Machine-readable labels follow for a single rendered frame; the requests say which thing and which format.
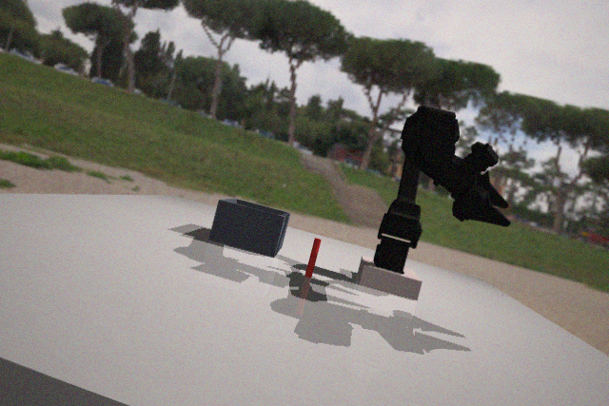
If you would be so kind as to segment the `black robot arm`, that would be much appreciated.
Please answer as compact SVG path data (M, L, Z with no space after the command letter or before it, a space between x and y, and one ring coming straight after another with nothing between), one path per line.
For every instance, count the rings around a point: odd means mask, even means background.
M409 248L416 249L422 233L421 206L416 204L421 171L427 176L455 154L455 142L460 138L460 127L456 113L431 106L418 106L417 112L409 116L404 124L401 139L405 154L403 174L397 200L384 213L379 229L374 256L376 267L404 275ZM477 180L476 174L495 165L499 156L488 143L477 141L472 153L458 158L456 169L470 183ZM472 181L474 180L474 181ZM411 242L403 242L383 236L386 234Z

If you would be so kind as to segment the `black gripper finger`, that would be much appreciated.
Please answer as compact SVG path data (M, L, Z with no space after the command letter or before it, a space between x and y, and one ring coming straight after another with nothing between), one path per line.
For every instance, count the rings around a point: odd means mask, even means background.
M483 179L479 183L480 186L484 188L485 191L488 190L489 193L489 201L500 208L506 209L509 204L506 200L501 196L501 194L494 188L494 186L489 182L489 173L486 170L483 174Z
M489 193L483 203L466 219L467 221L486 222L494 225L508 226L511 222L489 201Z

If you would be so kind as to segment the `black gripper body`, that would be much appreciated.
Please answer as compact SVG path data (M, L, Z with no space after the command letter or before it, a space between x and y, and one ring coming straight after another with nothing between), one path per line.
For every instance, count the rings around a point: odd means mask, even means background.
M455 200L452 206L453 216L464 222L483 203L486 191L479 185L483 179L481 173L476 174L477 180L470 183L455 168L460 163L458 158L454 154L448 163L441 165L429 178L433 180L433 185L441 185L451 193L451 198Z

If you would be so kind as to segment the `red peg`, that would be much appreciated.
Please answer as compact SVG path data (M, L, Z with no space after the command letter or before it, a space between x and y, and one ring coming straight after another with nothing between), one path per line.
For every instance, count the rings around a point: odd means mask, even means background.
M305 272L305 276L308 277L308 278L312 278L312 274L313 274L315 262L316 262L316 259L317 259L317 256L318 256L320 244L321 244L321 240L315 238L313 246L312 246L312 250L311 250L308 266L307 266L307 269L306 269L306 272Z

